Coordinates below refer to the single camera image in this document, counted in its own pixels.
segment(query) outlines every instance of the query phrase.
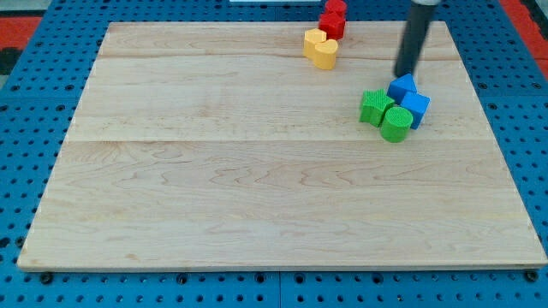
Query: blue pegboard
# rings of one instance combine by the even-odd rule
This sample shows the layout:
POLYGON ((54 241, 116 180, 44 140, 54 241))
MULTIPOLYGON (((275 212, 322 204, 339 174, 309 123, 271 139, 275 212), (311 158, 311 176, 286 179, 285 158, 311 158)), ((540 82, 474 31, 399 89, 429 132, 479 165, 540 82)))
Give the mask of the blue pegboard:
MULTIPOLYGON (((15 266, 110 21, 315 21, 323 3, 54 0, 0 92, 0 306, 548 306, 546 269, 411 273, 27 274, 15 266)), ((351 21, 408 0, 348 1, 351 21)), ((500 5, 444 1, 451 35, 527 211, 548 242, 548 85, 500 5)))

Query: toy block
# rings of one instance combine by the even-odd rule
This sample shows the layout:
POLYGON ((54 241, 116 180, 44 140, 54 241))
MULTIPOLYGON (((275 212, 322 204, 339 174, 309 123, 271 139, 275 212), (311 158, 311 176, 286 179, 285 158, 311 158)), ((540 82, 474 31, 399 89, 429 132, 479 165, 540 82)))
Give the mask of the toy block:
POLYGON ((386 110, 394 105, 394 99, 389 98, 383 89, 371 92, 363 92, 361 99, 360 121, 371 123, 374 127, 379 127, 384 119, 386 110))
POLYGON ((305 31, 305 41, 302 48, 302 55, 312 60, 314 55, 314 46, 317 43, 323 43, 327 40, 327 33, 319 29, 305 31))
POLYGON ((325 3, 325 13, 336 13, 342 18, 346 18, 347 5, 343 0, 327 0, 325 3))
POLYGON ((402 142, 408 135, 413 123, 413 115, 403 107, 393 107, 386 111, 383 124, 380 127, 380 135, 388 142, 402 142))
POLYGON ((428 109, 428 105, 430 105, 429 97, 412 92, 405 94, 400 106, 409 110, 413 115, 413 124, 411 124, 412 129, 419 128, 422 117, 428 109))
POLYGON ((393 80, 388 87, 388 96, 394 98, 396 104, 401 104, 405 93, 417 92, 417 86, 414 83, 413 75, 405 74, 402 77, 393 80))
POLYGON ((338 49, 339 44, 335 39, 328 39, 325 42, 317 43, 314 46, 314 65, 321 69, 333 69, 337 61, 338 49))
POLYGON ((327 33, 327 39, 342 39, 346 20, 337 13, 323 13, 319 16, 318 28, 327 33))

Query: wooden board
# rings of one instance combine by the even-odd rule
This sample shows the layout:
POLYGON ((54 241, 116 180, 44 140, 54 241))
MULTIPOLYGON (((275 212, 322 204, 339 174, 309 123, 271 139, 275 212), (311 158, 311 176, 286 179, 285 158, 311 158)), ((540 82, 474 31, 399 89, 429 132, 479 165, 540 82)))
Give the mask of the wooden board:
POLYGON ((19 257, 27 271, 464 270, 547 263, 444 23, 401 144, 359 123, 401 22, 113 23, 19 257))

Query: green cylinder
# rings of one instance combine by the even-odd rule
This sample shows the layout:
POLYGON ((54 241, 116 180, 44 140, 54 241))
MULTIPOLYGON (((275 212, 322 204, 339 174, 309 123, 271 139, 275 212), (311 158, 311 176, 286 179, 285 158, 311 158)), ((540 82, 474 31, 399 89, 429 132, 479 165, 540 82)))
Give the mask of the green cylinder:
POLYGON ((380 135, 388 142, 402 142, 413 123, 413 115, 403 107, 392 107, 386 111, 380 127, 380 135))

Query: blue cube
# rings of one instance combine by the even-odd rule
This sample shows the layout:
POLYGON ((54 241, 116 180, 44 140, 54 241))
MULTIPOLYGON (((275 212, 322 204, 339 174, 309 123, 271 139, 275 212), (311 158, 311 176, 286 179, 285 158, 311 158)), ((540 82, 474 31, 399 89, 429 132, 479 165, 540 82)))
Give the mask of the blue cube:
POLYGON ((405 94, 400 106, 411 111, 411 114, 413 115, 413 124, 411 124, 412 129, 419 128, 422 117, 425 115, 429 104, 430 98, 426 96, 412 92, 405 94))
POLYGON ((407 92, 417 92, 417 85, 415 85, 413 75, 411 74, 405 74, 402 77, 392 81, 386 94, 390 98, 394 99, 396 104, 401 104, 403 97, 407 92))

